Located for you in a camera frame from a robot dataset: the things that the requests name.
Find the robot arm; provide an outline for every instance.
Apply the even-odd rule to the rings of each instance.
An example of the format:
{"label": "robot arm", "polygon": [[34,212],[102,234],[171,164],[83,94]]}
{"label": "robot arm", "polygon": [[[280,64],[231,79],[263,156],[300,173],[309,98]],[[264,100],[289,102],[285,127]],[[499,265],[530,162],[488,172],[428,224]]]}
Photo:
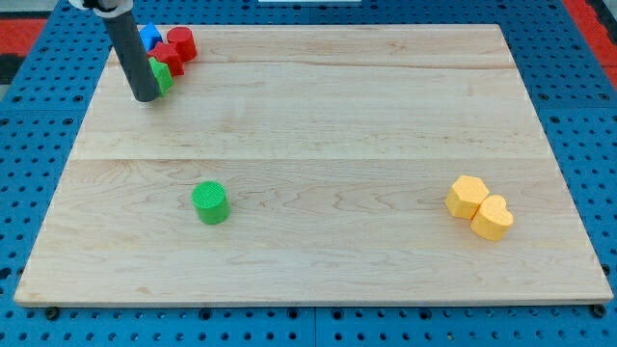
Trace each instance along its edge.
{"label": "robot arm", "polygon": [[133,0],[68,1],[77,9],[92,9],[102,18],[135,98],[142,102],[157,98],[160,90],[131,12]]}

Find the wooden cutting board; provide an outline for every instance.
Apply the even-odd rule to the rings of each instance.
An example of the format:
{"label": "wooden cutting board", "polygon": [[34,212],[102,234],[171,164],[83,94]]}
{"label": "wooden cutting board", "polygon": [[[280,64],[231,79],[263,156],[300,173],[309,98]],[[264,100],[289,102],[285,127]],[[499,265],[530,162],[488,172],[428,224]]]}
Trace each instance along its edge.
{"label": "wooden cutting board", "polygon": [[[111,56],[17,288],[32,307],[498,306],[612,298],[495,25],[193,27],[170,93]],[[500,242],[453,218],[507,198]],[[217,180],[231,215],[202,224]]]}

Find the blue block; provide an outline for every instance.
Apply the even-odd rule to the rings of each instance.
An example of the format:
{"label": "blue block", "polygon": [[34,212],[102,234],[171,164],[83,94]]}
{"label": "blue block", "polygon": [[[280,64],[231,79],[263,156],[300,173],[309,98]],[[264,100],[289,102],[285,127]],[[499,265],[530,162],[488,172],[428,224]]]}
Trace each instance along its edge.
{"label": "blue block", "polygon": [[157,42],[163,41],[161,33],[159,33],[158,29],[156,29],[156,26],[152,22],[148,23],[147,26],[139,31],[139,36],[142,37],[142,42],[144,43],[146,52],[152,50]]}

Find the green cylinder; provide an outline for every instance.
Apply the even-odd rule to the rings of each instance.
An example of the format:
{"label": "green cylinder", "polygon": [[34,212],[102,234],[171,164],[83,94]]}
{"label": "green cylinder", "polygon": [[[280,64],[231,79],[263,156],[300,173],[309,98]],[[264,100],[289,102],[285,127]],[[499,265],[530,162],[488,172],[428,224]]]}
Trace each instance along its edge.
{"label": "green cylinder", "polygon": [[195,187],[193,205],[200,220],[207,225],[221,223],[230,211],[225,188],[214,181],[206,181]]}

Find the green block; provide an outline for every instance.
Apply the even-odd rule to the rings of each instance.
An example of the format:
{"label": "green block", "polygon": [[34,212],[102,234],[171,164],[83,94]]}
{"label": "green block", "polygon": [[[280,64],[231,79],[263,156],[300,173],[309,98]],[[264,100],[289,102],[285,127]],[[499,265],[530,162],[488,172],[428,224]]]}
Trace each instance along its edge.
{"label": "green block", "polygon": [[152,67],[152,72],[154,72],[154,77],[158,81],[158,89],[161,90],[161,96],[165,96],[167,90],[174,85],[170,68],[167,64],[160,63],[154,57],[150,57],[148,61],[150,62],[150,67]]}
{"label": "green block", "polygon": [[229,215],[229,202],[225,188],[217,182],[206,181],[193,190],[193,205],[200,220],[216,225]]}

